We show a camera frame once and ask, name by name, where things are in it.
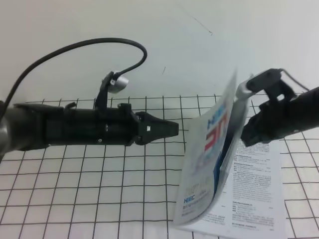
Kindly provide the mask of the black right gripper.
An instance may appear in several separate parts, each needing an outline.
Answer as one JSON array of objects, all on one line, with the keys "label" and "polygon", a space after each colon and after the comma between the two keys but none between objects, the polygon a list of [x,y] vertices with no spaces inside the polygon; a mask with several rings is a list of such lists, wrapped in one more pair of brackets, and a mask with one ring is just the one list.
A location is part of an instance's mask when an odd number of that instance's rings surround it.
[{"label": "black right gripper", "polygon": [[257,143],[269,143],[293,134],[293,110],[288,101],[266,102],[259,106],[259,113],[244,126],[241,140],[246,147]]}]

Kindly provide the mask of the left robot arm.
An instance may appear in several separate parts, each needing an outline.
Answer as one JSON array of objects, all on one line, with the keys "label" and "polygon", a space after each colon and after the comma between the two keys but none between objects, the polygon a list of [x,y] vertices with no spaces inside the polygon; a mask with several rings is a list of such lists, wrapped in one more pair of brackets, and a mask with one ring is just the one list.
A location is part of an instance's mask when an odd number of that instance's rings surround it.
[{"label": "left robot arm", "polygon": [[8,108],[0,121],[0,153],[58,145],[146,145],[178,132],[178,123],[134,113],[131,104],[98,110],[77,109],[75,102],[65,107],[23,103]]}]

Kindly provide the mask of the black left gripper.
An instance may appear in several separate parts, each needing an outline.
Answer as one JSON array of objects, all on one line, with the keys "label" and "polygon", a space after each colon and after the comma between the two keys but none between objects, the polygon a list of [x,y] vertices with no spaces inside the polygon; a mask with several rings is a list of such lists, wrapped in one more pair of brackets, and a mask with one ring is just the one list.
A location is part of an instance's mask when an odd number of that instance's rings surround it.
[{"label": "black left gripper", "polygon": [[16,104],[32,119],[30,146],[49,145],[146,145],[179,134],[179,124],[146,112],[134,116],[128,104],[106,111],[41,104]]}]

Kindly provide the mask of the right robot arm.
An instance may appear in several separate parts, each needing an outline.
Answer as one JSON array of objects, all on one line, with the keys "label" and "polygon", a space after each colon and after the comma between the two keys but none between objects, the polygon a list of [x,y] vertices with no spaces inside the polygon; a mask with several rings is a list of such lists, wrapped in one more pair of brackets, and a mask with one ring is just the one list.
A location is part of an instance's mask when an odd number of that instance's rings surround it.
[{"label": "right robot arm", "polygon": [[318,127],[319,89],[302,93],[290,101],[267,101],[259,109],[243,128],[241,140],[246,147]]}]

